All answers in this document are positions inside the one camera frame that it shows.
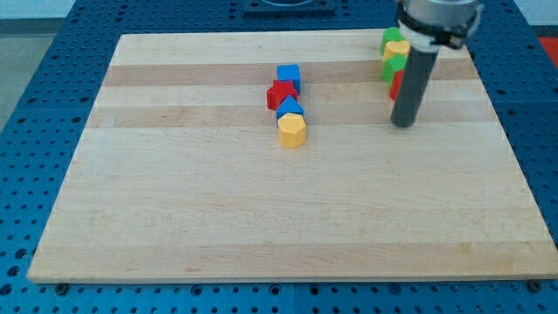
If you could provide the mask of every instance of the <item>blue cube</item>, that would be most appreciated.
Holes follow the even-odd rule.
[[[292,80],[296,91],[300,95],[300,69],[298,65],[278,65],[277,79],[281,81]]]
[[[304,109],[296,102],[292,96],[287,96],[287,98],[281,103],[276,111],[277,119],[280,119],[283,115],[287,113],[296,113],[304,116]]]

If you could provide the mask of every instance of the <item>green block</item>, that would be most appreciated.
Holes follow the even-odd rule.
[[[407,57],[404,55],[396,54],[393,58],[384,62],[384,69],[382,70],[382,79],[387,82],[387,85],[391,87],[391,82],[393,82],[393,77],[395,72],[405,69],[405,63],[407,62]]]
[[[382,45],[380,46],[380,54],[384,56],[385,44],[391,41],[399,42],[405,40],[403,35],[399,33],[398,27],[390,27],[384,31],[384,36],[382,37]]]

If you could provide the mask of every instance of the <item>stack of blocks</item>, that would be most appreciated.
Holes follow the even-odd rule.
[[[390,98],[395,100],[403,80],[403,72],[411,44],[399,33],[399,28],[390,27],[384,31],[380,53],[384,69],[382,80],[390,87]]]
[[[268,89],[268,109],[276,111],[279,142],[284,147],[297,148],[306,141],[304,109],[298,104],[300,94],[298,65],[277,66],[277,79]]]

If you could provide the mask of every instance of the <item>yellow hexagon block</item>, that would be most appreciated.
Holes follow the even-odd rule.
[[[411,44],[406,41],[402,40],[400,42],[388,42],[385,44],[384,49],[384,58],[382,59],[383,62],[393,58],[396,54],[400,54],[403,56],[409,55],[409,50],[411,49]]]
[[[306,141],[306,122],[300,114],[286,113],[278,121],[279,141],[281,145],[297,148]]]

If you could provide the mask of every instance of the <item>wood grain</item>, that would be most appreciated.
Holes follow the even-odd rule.
[[[558,277],[466,50],[440,53],[417,123],[398,129],[380,40],[381,30],[122,37],[28,278]],[[296,150],[279,145],[265,106],[280,63],[303,74],[308,133]]]

